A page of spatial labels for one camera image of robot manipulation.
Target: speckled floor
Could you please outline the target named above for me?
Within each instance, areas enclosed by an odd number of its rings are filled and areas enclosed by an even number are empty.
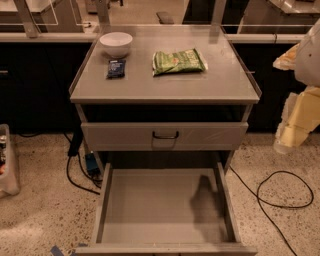
[[[15,135],[12,143],[19,155],[21,192],[0,199],[0,255],[51,255],[54,245],[70,255],[79,243],[90,243],[98,196],[79,190],[67,180],[67,139],[60,134],[33,138]],[[275,171],[287,170],[303,178],[314,191],[311,206],[300,210],[264,208],[297,255],[320,255],[320,134],[311,135],[290,155],[277,154],[272,143],[272,134],[247,134],[232,167],[254,191]],[[81,173],[77,158],[71,161],[70,174],[77,183],[94,189]],[[256,198],[230,170],[226,178],[243,244],[256,247],[259,256],[293,255]],[[282,174],[265,184],[261,196],[280,204],[309,199],[301,182]]]

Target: yellow object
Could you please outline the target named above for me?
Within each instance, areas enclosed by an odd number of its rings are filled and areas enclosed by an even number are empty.
[[[319,124],[320,88],[307,87],[297,97],[292,113],[280,132],[277,143],[285,147],[298,147]]]

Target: cabinet top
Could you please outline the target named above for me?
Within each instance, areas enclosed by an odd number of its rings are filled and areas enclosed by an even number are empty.
[[[98,41],[71,94],[80,104],[247,104],[259,96],[219,27],[210,25],[109,26],[105,33],[126,32],[133,42],[125,57],[125,77],[106,79],[110,57]],[[157,51],[196,48],[209,69],[201,73],[153,76]]]

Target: chip bag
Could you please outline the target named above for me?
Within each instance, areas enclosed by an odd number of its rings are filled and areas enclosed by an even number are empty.
[[[201,72],[207,63],[196,49],[166,54],[158,51],[153,55],[153,75],[168,73]]]

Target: gray cabinet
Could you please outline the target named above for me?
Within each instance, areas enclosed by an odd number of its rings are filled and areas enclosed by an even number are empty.
[[[225,182],[260,91],[219,28],[110,26],[133,36],[126,76],[92,48],[71,94],[103,184],[90,247],[77,255],[254,255]],[[152,76],[152,55],[196,47],[203,73]]]

